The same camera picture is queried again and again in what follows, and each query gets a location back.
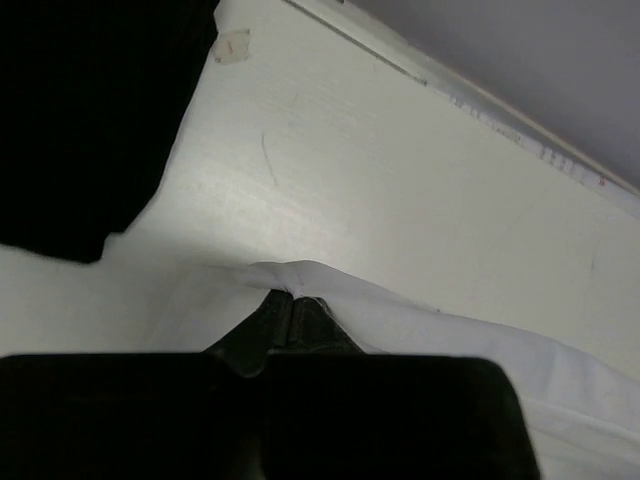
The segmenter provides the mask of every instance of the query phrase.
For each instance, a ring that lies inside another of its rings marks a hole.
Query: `white sheet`
[[[259,296],[278,289],[295,298],[323,298],[336,321],[369,352],[495,361],[520,395],[544,478],[640,478],[640,384],[555,340],[445,315],[322,264],[196,269],[169,302],[149,348],[206,348],[245,318],[236,292],[246,296],[251,289]]]

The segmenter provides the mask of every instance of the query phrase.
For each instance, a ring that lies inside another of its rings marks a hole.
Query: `gray ceiling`
[[[351,2],[640,187],[640,1]]]

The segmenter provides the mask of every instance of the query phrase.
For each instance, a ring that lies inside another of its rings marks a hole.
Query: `wrinkled fabric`
[[[324,299],[367,352],[476,356],[501,365],[520,396],[544,478],[640,478],[639,383],[550,338],[442,314],[318,263],[194,269],[169,301],[149,349],[202,350],[271,289]]]
[[[0,242],[102,255],[155,193],[217,0],[3,2]]]

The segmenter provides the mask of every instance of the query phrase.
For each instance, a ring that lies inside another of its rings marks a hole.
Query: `black object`
[[[93,262],[155,193],[218,0],[3,2],[0,242]]]
[[[318,299],[271,292],[205,354],[0,361],[0,478],[161,476],[540,478],[497,365],[365,355]]]

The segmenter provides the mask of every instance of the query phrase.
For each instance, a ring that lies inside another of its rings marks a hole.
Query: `black fabric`
[[[3,2],[0,242],[89,263],[155,193],[218,0]]]

